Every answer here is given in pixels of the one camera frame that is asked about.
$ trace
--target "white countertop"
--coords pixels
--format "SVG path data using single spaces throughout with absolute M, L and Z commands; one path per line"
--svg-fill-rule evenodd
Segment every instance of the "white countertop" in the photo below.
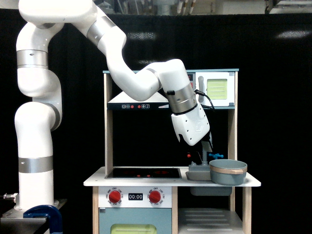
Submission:
M 172 168 L 172 167 L 146 167 L 146 168 Z M 150 178 L 131 178 L 131 179 L 106 179 L 105 167 L 98 169 L 92 176 L 90 176 L 84 183 L 84 186 L 168 186 L 168 187 L 223 187 L 224 185 L 213 183 L 211 180 L 189 180 L 186 176 L 186 172 L 189 170 L 188 167 L 175 167 L 179 168 L 182 178 L 170 178 L 170 179 L 150 179 Z M 261 182 L 254 178 L 247 172 L 246 181 L 244 184 L 236 187 L 259 187 Z

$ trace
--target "black curtain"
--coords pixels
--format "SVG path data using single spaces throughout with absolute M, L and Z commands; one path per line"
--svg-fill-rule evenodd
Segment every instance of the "black curtain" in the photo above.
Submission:
M 299 224 L 306 221 L 300 207 L 309 203 L 312 16 L 109 17 L 128 37 L 123 55 L 132 70 L 174 58 L 186 69 L 239 69 L 238 159 L 262 182 L 253 189 L 252 232 L 268 232 L 269 226 L 272 232 L 304 232 Z M 18 11 L 0 10 L 0 194 L 18 191 L 14 114 L 30 101 L 17 87 L 15 43 L 24 25 Z M 106 60 L 76 28 L 65 25 L 50 42 L 49 69 L 62 85 L 63 121 L 52 137 L 55 197 L 68 199 L 64 233 L 91 233 L 92 189 L 83 182 L 104 165 Z M 226 115 L 209 116 L 214 142 L 226 151 Z M 187 165 L 169 112 L 116 112 L 114 118 L 116 165 Z M 240 192 L 236 209 L 241 216 Z M 224 202 L 179 188 L 179 207 Z

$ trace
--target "toy microwave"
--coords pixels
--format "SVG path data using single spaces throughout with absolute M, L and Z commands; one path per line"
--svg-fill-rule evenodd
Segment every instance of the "toy microwave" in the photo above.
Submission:
M 215 107 L 235 106 L 235 72 L 196 72 L 195 85 L 211 99 Z M 200 104 L 211 106 L 206 97 L 196 98 Z

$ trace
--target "black stovetop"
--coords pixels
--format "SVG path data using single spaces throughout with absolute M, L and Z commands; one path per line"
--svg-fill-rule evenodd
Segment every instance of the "black stovetop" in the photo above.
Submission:
M 114 168 L 106 179 L 178 179 L 179 168 Z

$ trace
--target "toy kitchen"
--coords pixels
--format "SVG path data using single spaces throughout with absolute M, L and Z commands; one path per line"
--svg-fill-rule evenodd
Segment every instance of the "toy kitchen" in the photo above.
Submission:
M 216 112 L 227 114 L 227 156 L 217 159 L 220 155 L 214 155 L 217 160 L 208 163 L 212 144 L 202 142 L 201 164 L 176 167 L 129 167 L 113 162 L 114 112 L 161 111 L 169 109 L 169 105 L 160 93 L 145 102 L 135 101 L 123 92 L 113 97 L 112 78 L 109 72 L 103 73 L 105 166 L 84 182 L 84 186 L 93 187 L 93 234 L 250 234 L 251 189 L 261 183 L 247 172 L 244 162 L 237 160 L 238 69 L 187 70 L 192 88 L 208 95 Z M 211 111 L 207 98 L 196 98 L 207 107 L 207 113 Z M 183 195 L 178 194 L 178 187 L 188 187 L 195 199 L 228 197 L 228 209 L 178 208 Z M 235 187 L 243 191 L 242 220 L 235 212 Z

